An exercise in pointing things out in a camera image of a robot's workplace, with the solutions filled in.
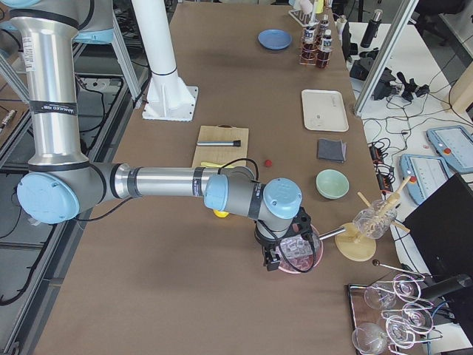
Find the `black screen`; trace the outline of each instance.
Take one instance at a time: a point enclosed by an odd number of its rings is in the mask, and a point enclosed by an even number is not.
[[[473,277],[473,191],[459,174],[448,179],[404,221],[436,282]],[[447,294],[455,318],[473,342],[473,288]]]

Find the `gray cloth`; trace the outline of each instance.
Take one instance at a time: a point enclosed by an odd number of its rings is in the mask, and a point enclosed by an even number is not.
[[[325,138],[319,139],[319,148],[317,149],[317,158],[319,159],[344,163],[346,152],[347,144],[342,141],[331,141]]]

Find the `white desk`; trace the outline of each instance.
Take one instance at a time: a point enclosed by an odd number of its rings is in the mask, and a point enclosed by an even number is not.
[[[350,23],[350,32],[352,34],[351,42],[359,43],[361,41],[366,26],[367,24]],[[379,27],[378,37],[373,40],[371,48],[364,49],[359,47],[358,50],[362,52],[369,51],[376,47],[381,47],[388,29],[388,24],[382,24]],[[387,67],[392,70],[394,76],[396,76],[397,72],[401,71],[407,81],[409,81],[410,78],[414,78],[415,83],[419,86],[428,84],[431,92],[437,92],[440,90],[433,95],[441,100],[446,100],[450,89],[449,82],[442,73],[438,74],[440,72],[440,67],[435,62],[429,49],[424,44],[414,26],[408,25],[404,29],[401,39],[394,49]],[[352,79],[352,86],[356,95],[359,94],[362,85],[362,81]],[[399,149],[391,148],[387,151],[388,156],[385,158],[385,162],[395,167],[396,181],[393,186],[394,189],[399,185],[402,178],[399,168],[399,159],[402,154],[437,155],[435,150],[432,148],[431,143],[426,138],[425,132],[427,129],[462,124],[469,132],[473,132],[472,121],[466,112],[459,112],[465,120],[462,121],[451,110],[444,111],[441,102],[432,96],[423,98],[415,97],[412,104],[405,107],[408,116],[415,116],[421,112],[422,115],[409,118],[409,121],[399,121],[393,118],[383,121],[383,119],[388,116],[404,115],[402,109],[396,107],[395,104],[401,107],[408,104],[408,102],[400,96],[392,98],[391,102],[392,104],[388,104],[386,99],[380,101],[374,101],[371,99],[364,108],[362,119],[364,120],[364,131],[368,142],[388,137],[391,140],[391,146],[400,149],[405,147],[403,139],[405,136],[401,134],[401,131],[403,129],[409,130],[411,127],[415,127],[412,130],[412,134],[407,139],[405,150],[398,152]],[[464,177],[466,181],[473,180],[473,174],[464,175]],[[416,207],[417,205],[409,196],[407,190],[404,189],[401,193],[401,205],[398,208],[398,219],[401,221],[404,220],[405,217],[408,216]],[[395,239],[398,238],[398,232],[394,227],[392,228],[392,236]],[[416,267],[421,272],[429,272],[410,236],[396,242],[396,251],[399,260],[402,263],[410,265],[412,268]],[[409,253],[415,267],[413,267],[406,252]],[[440,351],[468,348],[472,346],[459,326],[441,325],[438,329],[443,332],[444,338],[439,342],[432,343],[433,354]]]

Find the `green bowl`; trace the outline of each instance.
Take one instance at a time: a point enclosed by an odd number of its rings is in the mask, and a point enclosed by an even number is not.
[[[322,170],[317,174],[316,186],[320,195],[331,200],[345,196],[350,188],[347,177],[332,169]]]

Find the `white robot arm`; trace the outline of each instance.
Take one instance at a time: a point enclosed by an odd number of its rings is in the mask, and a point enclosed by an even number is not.
[[[268,270],[279,265],[276,248],[281,240],[300,234],[313,242],[301,190],[288,179],[265,185],[246,168],[91,163],[79,143],[72,40],[111,41],[112,0],[2,2],[12,8],[11,22],[22,34],[30,91],[35,155],[28,162],[30,173],[18,185],[18,199],[28,214],[44,223],[60,223],[114,198],[196,196],[209,208],[256,221],[255,236]]]

